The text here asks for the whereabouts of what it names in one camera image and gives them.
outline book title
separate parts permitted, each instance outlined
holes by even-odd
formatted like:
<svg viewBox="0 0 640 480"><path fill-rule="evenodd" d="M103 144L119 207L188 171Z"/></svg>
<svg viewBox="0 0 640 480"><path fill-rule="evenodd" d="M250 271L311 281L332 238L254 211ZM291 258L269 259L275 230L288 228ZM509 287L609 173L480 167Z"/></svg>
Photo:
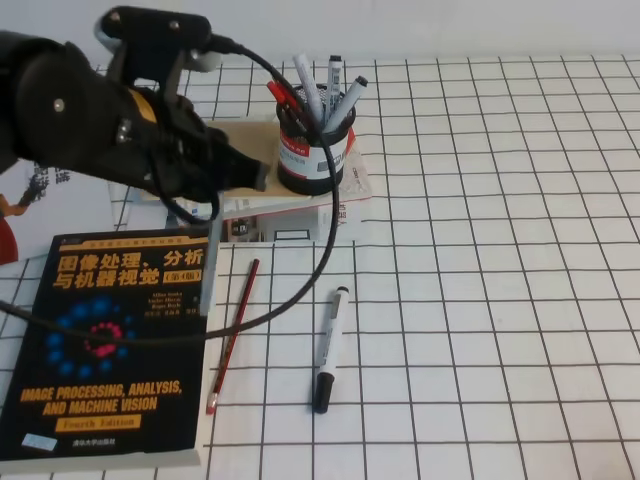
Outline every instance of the book title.
<svg viewBox="0 0 640 480"><path fill-rule="evenodd" d="M63 254L58 261L55 288L62 290L135 287L199 282L203 248L170 250L162 265L143 261L142 252Z"/></svg>
<svg viewBox="0 0 640 480"><path fill-rule="evenodd" d="M158 409L162 396L180 396L180 380L109 385L25 388L20 403L43 404L42 415L60 417L56 432L138 429L141 412Z"/></svg>

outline table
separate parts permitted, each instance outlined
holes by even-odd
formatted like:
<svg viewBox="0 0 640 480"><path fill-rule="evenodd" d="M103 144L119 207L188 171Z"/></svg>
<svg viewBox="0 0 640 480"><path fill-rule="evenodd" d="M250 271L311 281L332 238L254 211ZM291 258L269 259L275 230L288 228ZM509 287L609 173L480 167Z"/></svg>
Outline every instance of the table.
<svg viewBox="0 0 640 480"><path fill-rule="evenodd" d="M323 81L326 65L314 69ZM345 84L358 75L374 187L362 238L336 247L295 308L240 336L202 468L55 480L640 474L640 56L347 61ZM224 64L181 89L206 118L271 116L267 80ZM286 300L321 254L223 246L212 323L231 321L253 258L247 318ZM0 269L0 296L28 307L42 266ZM341 367L329 412L314 416L340 285L353 300ZM23 328L0 326L0 392Z"/></svg>

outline barcode sticker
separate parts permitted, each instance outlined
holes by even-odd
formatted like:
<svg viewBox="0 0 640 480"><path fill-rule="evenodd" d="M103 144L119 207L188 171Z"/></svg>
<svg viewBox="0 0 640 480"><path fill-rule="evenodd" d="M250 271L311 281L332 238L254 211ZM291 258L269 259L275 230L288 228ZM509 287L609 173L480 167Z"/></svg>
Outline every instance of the barcode sticker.
<svg viewBox="0 0 640 480"><path fill-rule="evenodd" d="M27 433L22 440L23 447L37 448L38 450L46 450L47 452L53 452L58 440L55 438L41 437L40 435L34 435L33 433Z"/></svg>

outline pen holder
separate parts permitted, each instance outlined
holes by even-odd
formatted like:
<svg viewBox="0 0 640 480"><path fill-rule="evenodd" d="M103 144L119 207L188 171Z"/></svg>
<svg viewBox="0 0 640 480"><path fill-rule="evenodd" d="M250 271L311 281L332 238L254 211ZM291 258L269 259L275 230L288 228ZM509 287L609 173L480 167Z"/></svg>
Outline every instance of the pen holder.
<svg viewBox="0 0 640 480"><path fill-rule="evenodd" d="M323 105L326 105L326 85L318 85ZM302 86L295 88L296 93L306 102ZM302 128L278 105L276 108L280 120L280 161L278 179L292 192L302 195L322 195L331 191L331 178L324 150L317 138L305 135ZM348 147L353 143L351 127L356 119L355 107L351 109L342 124L333 132L325 133L336 167L336 181L342 181L344 162Z"/></svg>

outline marker cap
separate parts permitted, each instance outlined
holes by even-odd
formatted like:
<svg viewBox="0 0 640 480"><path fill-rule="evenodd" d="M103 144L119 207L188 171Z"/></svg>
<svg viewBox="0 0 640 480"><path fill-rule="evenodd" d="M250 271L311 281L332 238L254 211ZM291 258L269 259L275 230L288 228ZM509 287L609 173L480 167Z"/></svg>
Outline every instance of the marker cap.
<svg viewBox="0 0 640 480"><path fill-rule="evenodd" d="M327 372L321 372L316 377L316 392L313 396L313 411L316 413L327 413L329 410L329 400L331 399L331 389L336 377Z"/></svg>

